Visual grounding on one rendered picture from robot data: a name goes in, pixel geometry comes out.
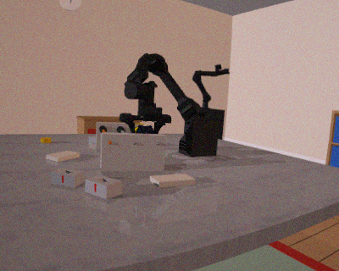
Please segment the orange short cylinder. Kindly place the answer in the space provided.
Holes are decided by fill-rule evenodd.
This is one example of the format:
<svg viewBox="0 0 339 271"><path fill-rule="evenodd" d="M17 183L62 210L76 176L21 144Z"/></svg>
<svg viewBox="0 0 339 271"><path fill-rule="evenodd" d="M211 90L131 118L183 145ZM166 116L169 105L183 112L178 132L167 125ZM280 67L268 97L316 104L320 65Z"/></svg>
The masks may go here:
<svg viewBox="0 0 339 271"><path fill-rule="evenodd" d="M51 138L47 138L47 137L41 138L41 142L43 143L51 142Z"/></svg>

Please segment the tan flat block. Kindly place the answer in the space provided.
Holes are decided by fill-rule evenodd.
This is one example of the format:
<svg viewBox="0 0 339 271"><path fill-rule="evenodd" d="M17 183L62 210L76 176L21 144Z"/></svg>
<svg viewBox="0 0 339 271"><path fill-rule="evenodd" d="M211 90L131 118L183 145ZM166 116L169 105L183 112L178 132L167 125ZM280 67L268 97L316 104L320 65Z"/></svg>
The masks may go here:
<svg viewBox="0 0 339 271"><path fill-rule="evenodd" d="M57 162L62 161L62 160L66 161L69 159L79 158L79 157L80 157L79 152L72 152L72 151L57 152L57 153L47 155L47 159L57 161Z"/></svg>
<svg viewBox="0 0 339 271"><path fill-rule="evenodd" d="M196 179L187 174L171 174L150 176L150 181L157 187L177 186L177 185L195 185Z"/></svg>

